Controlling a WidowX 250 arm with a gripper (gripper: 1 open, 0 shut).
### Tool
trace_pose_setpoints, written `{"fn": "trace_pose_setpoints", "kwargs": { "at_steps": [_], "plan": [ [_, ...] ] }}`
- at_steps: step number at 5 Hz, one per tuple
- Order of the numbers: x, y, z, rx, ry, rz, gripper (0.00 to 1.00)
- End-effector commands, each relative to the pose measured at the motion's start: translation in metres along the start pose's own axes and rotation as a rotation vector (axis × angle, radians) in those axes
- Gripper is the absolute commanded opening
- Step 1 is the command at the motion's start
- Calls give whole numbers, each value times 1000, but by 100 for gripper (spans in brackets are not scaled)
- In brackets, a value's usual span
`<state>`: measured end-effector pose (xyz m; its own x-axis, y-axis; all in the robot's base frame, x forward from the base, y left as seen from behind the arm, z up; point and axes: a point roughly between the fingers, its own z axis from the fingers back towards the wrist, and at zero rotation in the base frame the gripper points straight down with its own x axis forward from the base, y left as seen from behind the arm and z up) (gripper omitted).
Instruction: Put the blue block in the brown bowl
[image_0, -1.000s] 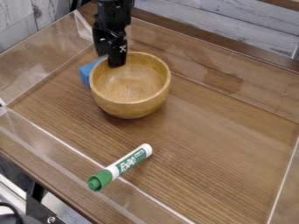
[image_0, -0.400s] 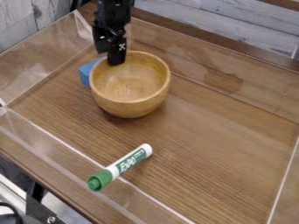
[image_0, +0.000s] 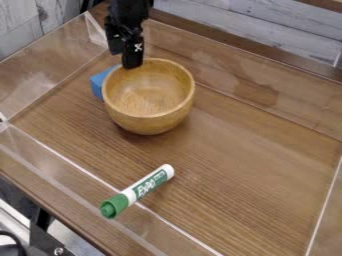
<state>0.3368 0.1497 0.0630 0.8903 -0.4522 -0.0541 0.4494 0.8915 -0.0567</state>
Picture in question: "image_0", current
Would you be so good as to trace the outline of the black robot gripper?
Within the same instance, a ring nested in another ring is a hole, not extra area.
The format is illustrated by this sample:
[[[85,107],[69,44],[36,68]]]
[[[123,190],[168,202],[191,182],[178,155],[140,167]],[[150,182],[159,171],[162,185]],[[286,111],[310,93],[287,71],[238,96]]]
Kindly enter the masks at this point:
[[[143,63],[144,39],[142,23],[148,19],[154,0],[109,0],[104,30],[112,55],[121,55],[125,69],[137,68]]]

